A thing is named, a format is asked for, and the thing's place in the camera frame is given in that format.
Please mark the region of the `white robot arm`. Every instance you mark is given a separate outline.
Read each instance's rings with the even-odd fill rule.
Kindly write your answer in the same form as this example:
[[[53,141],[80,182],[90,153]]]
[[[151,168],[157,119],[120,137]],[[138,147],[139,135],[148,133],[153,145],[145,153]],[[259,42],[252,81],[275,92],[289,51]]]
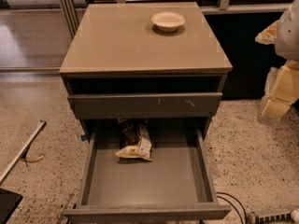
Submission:
[[[273,45],[276,55],[286,60],[279,69],[270,69],[260,111],[264,119],[281,119],[299,99],[299,0],[258,33],[255,41]]]

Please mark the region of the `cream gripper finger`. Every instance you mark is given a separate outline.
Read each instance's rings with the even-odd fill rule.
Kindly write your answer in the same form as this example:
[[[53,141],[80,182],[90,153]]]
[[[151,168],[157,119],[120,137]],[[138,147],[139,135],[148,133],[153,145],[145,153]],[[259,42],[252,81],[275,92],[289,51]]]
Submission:
[[[255,41],[264,45],[271,45],[276,42],[278,21],[274,21],[267,28],[258,33]]]
[[[281,119],[299,99],[299,62],[288,60],[280,68],[272,67],[267,75],[261,115]]]

